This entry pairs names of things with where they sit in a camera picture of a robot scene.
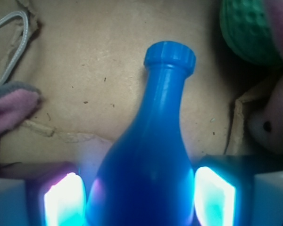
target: pink fabric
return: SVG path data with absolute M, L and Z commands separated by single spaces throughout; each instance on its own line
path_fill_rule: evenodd
M 14 128 L 36 108 L 39 94 L 17 89 L 0 98 L 0 133 Z
M 264 0 L 273 39 L 283 58 L 283 0 Z

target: bottle body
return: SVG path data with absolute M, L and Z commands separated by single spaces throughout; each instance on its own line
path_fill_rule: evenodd
M 91 225 L 189 225 L 194 174 L 182 141 L 179 109 L 187 72 L 148 68 L 136 118 L 100 166 L 87 203 Z

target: bottle neck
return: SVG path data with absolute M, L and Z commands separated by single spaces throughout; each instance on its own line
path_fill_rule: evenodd
M 135 122 L 179 129 L 180 103 L 186 71 L 177 67 L 151 67 L 143 101 Z

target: led light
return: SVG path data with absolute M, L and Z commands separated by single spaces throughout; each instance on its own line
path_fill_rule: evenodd
M 195 173 L 195 211 L 201 225 L 232 226 L 236 188 L 209 167 Z
M 68 173 L 44 195 L 46 226 L 83 225 L 85 201 L 82 178 Z

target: pink object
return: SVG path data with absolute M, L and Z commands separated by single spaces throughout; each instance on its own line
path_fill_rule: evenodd
M 283 154 L 283 76 L 265 109 L 251 115 L 248 127 L 251 135 L 263 147 Z
M 40 95 L 26 89 L 16 89 L 0 98 L 0 133 L 14 128 L 39 103 Z
M 263 0 L 277 49 L 283 58 L 283 0 Z

